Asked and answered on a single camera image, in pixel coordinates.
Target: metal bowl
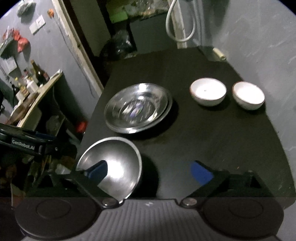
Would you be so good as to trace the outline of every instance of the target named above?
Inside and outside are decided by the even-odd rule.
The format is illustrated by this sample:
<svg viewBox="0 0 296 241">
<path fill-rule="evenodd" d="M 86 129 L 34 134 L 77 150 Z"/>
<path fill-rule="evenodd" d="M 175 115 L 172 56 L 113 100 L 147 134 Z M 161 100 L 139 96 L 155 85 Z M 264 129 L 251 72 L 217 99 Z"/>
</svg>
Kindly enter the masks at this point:
<svg viewBox="0 0 296 241">
<path fill-rule="evenodd" d="M 84 152 L 76 170 L 86 170 L 100 160 L 107 162 L 108 173 L 98 187 L 121 203 L 132 194 L 140 180 L 142 159 L 139 150 L 125 138 L 104 138 Z"/>
<path fill-rule="evenodd" d="M 169 112 L 172 97 L 154 84 L 137 84 L 113 96 L 105 107 L 107 126 L 119 133 L 136 133 L 159 123 Z"/>
</svg>

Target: white bowl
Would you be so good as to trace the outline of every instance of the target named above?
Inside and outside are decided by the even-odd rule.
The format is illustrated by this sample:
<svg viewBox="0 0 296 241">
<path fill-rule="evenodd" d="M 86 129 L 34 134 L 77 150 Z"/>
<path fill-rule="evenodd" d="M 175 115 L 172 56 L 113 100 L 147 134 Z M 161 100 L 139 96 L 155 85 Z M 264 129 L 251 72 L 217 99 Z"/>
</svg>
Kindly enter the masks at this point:
<svg viewBox="0 0 296 241">
<path fill-rule="evenodd" d="M 215 106 L 224 100 L 226 86 L 219 80 L 202 78 L 190 85 L 190 93 L 199 104 Z"/>
<path fill-rule="evenodd" d="M 256 110 L 264 103 L 263 91 L 256 85 L 240 81 L 233 85 L 232 95 L 235 101 L 246 110 Z"/>
</svg>

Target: metal screw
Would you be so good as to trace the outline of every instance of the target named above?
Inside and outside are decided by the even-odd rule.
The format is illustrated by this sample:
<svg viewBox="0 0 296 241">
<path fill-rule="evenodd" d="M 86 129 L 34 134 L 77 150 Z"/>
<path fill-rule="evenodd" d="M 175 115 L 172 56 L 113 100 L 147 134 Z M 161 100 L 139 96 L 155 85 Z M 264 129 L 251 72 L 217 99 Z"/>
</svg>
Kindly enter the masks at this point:
<svg viewBox="0 0 296 241">
<path fill-rule="evenodd" d="M 187 197 L 182 200 L 182 203 L 186 206 L 194 206 L 197 204 L 197 201 L 195 198 Z"/>
<path fill-rule="evenodd" d="M 106 207 L 110 207 L 110 206 L 114 206 L 117 204 L 117 201 L 116 199 L 114 198 L 111 198 L 111 197 L 108 197 L 108 198 L 105 198 L 103 201 L 102 201 L 103 205 L 106 206 Z"/>
</svg>

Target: red bag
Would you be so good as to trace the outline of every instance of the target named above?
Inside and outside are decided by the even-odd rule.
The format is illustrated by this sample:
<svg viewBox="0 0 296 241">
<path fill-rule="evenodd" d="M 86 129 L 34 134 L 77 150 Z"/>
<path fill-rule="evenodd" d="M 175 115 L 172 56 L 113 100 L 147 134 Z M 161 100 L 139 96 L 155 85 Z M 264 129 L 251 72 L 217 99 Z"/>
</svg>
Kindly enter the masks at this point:
<svg viewBox="0 0 296 241">
<path fill-rule="evenodd" d="M 29 40 L 23 38 L 18 30 L 13 30 L 13 38 L 15 41 L 17 41 L 18 53 L 22 52 L 25 49 L 26 45 L 29 43 Z"/>
</svg>

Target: wall outlet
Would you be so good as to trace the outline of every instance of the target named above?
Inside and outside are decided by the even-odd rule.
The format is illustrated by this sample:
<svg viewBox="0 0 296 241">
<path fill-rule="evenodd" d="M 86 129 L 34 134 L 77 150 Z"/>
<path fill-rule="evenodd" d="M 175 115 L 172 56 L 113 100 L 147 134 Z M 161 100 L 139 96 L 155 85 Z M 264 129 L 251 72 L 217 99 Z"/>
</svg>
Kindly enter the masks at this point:
<svg viewBox="0 0 296 241">
<path fill-rule="evenodd" d="M 45 20 L 43 16 L 41 15 L 39 18 L 36 19 L 31 25 L 30 25 L 30 31 L 32 34 L 35 34 L 38 29 L 40 29 L 45 24 Z"/>
<path fill-rule="evenodd" d="M 35 22 L 37 24 L 38 29 L 40 29 L 45 24 L 45 21 L 42 15 L 39 18 L 37 18 Z"/>
</svg>

